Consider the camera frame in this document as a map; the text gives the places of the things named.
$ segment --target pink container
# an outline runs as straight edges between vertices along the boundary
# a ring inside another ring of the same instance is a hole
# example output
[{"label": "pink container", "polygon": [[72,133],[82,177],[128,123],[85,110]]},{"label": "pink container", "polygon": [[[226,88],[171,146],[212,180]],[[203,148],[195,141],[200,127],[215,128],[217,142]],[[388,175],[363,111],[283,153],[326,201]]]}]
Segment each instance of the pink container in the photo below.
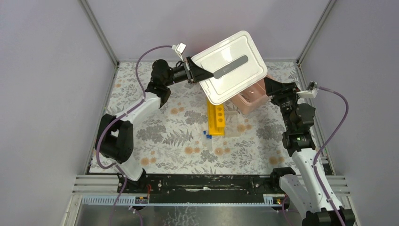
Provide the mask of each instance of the pink container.
[{"label": "pink container", "polygon": [[243,114],[248,114],[263,105],[270,97],[266,95],[264,80],[261,79],[252,86],[246,88],[230,100],[238,107]]}]

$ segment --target red wire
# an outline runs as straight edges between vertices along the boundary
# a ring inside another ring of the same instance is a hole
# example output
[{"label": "red wire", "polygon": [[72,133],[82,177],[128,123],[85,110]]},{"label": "red wire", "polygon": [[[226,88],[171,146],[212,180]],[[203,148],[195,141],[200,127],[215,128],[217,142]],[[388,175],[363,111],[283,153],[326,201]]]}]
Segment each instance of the red wire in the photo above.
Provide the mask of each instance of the red wire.
[{"label": "red wire", "polygon": [[150,199],[151,185],[147,185],[147,199]]}]

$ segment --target orange floral pattern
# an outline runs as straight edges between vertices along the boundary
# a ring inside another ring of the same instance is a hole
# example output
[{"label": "orange floral pattern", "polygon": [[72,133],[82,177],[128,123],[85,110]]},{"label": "orange floral pattern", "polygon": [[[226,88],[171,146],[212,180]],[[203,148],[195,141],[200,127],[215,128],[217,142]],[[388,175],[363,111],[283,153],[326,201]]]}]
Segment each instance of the orange floral pattern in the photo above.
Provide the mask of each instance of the orange floral pattern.
[{"label": "orange floral pattern", "polygon": [[222,154],[223,154],[223,149],[222,149],[221,147],[218,147],[217,149],[215,149],[215,154],[216,154],[216,155],[219,155],[219,156],[222,156]]},{"label": "orange floral pattern", "polygon": [[245,131],[245,126],[243,124],[240,124],[237,126],[237,130],[238,130],[238,132],[242,133]]},{"label": "orange floral pattern", "polygon": [[140,161],[141,165],[143,165],[143,166],[148,165],[149,162],[150,161],[148,160],[148,158],[142,158],[141,161]]},{"label": "orange floral pattern", "polygon": [[276,157],[274,157],[274,156],[270,157],[270,158],[269,158],[269,162],[270,162],[270,164],[272,164],[272,165],[276,165],[276,164],[277,164],[277,159],[276,159]]},{"label": "orange floral pattern", "polygon": [[186,148],[184,149],[184,152],[185,152],[186,154],[191,154],[191,153],[192,153],[192,147],[186,147]]},{"label": "orange floral pattern", "polygon": [[179,111],[177,108],[172,108],[172,110],[170,110],[171,114],[177,114]]}]

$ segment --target gray leaf pattern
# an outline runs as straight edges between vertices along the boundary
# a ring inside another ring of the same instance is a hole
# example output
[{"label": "gray leaf pattern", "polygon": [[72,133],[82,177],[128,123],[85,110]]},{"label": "gray leaf pattern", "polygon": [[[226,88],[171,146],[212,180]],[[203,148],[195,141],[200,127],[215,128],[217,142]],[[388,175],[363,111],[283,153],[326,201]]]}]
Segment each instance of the gray leaf pattern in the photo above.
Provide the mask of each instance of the gray leaf pattern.
[{"label": "gray leaf pattern", "polygon": [[[293,62],[266,62],[266,65],[273,78],[297,82]],[[132,62],[120,64],[107,113],[125,111],[142,97],[135,66]],[[140,63],[138,72],[144,87],[150,80],[151,71],[151,62]],[[172,94],[168,102],[143,123],[134,125],[133,157],[147,173],[270,174],[273,168],[285,166],[291,166],[299,173],[282,146],[281,133],[285,128],[277,106],[267,102],[243,115],[231,101],[226,101],[224,110],[237,112],[238,136],[214,136],[210,148],[203,144],[202,131],[207,129],[207,98],[201,86],[180,82],[170,89]],[[104,165],[111,163],[103,156],[100,159]],[[94,158],[90,172],[114,173],[116,169],[103,170]]]},{"label": "gray leaf pattern", "polygon": [[184,113],[184,116],[187,117],[186,123],[189,125],[193,125],[194,123],[201,124],[208,121],[208,117],[206,115],[202,115],[199,112],[186,111],[186,113]]},{"label": "gray leaf pattern", "polygon": [[167,145],[180,146],[194,139],[192,133],[188,130],[184,132],[183,130],[179,129],[179,131],[173,130],[172,132],[170,132],[167,137],[162,141],[162,143]]}]

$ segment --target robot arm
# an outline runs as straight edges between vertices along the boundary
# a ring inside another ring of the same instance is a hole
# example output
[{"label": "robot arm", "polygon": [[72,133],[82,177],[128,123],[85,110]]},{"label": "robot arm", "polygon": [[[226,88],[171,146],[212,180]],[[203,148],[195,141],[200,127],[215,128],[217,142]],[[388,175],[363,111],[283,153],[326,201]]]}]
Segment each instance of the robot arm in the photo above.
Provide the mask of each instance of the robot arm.
[{"label": "robot arm", "polygon": [[[303,221],[302,225],[341,225],[334,212],[331,201],[339,209],[340,215],[345,223],[353,225],[354,215],[352,210],[344,210],[342,203],[337,199],[330,184],[327,181],[323,167],[316,161],[315,144],[310,134],[310,127],[313,126],[315,108],[308,104],[298,104],[298,98],[314,98],[317,94],[317,84],[311,82],[306,91],[300,91],[294,82],[280,83],[270,78],[265,78],[267,95],[272,96],[271,102],[280,107],[281,114],[286,126],[283,133],[283,145],[288,150],[297,165],[306,189],[299,183],[295,172],[290,168],[275,168],[271,173],[274,186],[283,190],[291,202],[297,207]],[[318,175],[329,193],[326,197],[319,180],[315,174],[315,167]]]},{"label": "robot arm", "polygon": [[[180,54],[184,50],[180,48],[181,45],[175,49]],[[145,98],[133,103],[127,112],[120,112],[115,116],[106,114],[101,118],[96,147],[106,127],[116,118],[127,115],[115,122],[106,132],[99,152],[118,164],[128,179],[139,181],[144,170],[139,162],[131,157],[134,147],[133,127],[142,123],[151,112],[161,108],[168,101],[171,94],[168,86],[182,81],[196,83],[211,77],[212,73],[198,67],[190,57],[174,68],[169,67],[165,60],[155,61],[152,64],[151,81],[145,90]]]}]

